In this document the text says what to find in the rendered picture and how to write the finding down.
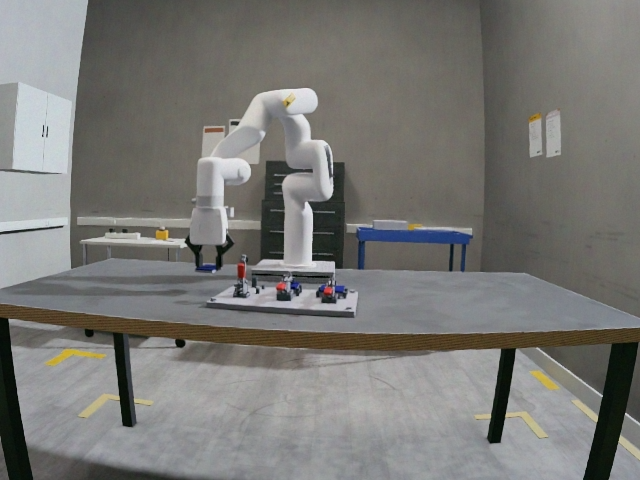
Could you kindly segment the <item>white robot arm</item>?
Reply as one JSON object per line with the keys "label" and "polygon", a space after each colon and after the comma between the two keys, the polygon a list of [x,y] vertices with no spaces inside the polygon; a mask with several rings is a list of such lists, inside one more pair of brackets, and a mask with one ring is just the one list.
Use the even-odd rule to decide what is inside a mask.
{"label": "white robot arm", "polygon": [[[287,165],[313,169],[313,173],[294,173],[283,181],[284,261],[279,266],[285,268],[316,267],[312,262],[313,213],[308,201],[327,201],[333,192],[331,149],[322,140],[309,141],[309,124],[302,115],[313,112],[316,106],[317,97],[308,88],[261,93],[253,99],[239,126],[216,146],[212,158],[202,158],[197,165],[197,197],[192,204],[223,207],[224,186],[244,184],[250,177],[249,165],[233,158],[260,143],[272,120],[280,117]],[[234,216],[234,208],[223,208],[227,217]]]}

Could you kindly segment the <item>grey toggle clamp with red handle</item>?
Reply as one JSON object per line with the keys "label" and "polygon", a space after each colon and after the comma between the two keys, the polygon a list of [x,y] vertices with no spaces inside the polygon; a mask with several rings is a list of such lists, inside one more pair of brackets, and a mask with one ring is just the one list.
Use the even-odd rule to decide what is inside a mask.
{"label": "grey toggle clamp with red handle", "polygon": [[[276,293],[277,301],[291,301],[293,299],[293,290],[290,290],[290,285],[293,285],[292,278],[293,278],[293,275],[291,271],[289,271],[287,275],[283,274],[283,278],[282,278],[283,281],[281,280],[280,284],[278,284],[276,287],[276,290],[279,290]],[[287,292],[282,291],[285,289]]]}

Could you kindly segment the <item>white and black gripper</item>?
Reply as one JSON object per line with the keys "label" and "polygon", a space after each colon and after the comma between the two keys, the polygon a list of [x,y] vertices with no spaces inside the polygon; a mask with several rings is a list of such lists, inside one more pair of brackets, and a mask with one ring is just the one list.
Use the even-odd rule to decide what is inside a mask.
{"label": "white and black gripper", "polygon": [[[223,248],[223,243],[227,243],[225,241],[228,245]],[[223,255],[235,245],[228,234],[226,210],[223,207],[193,208],[190,234],[184,243],[195,255],[196,268],[203,266],[202,246],[216,246],[216,271],[222,270]]]}

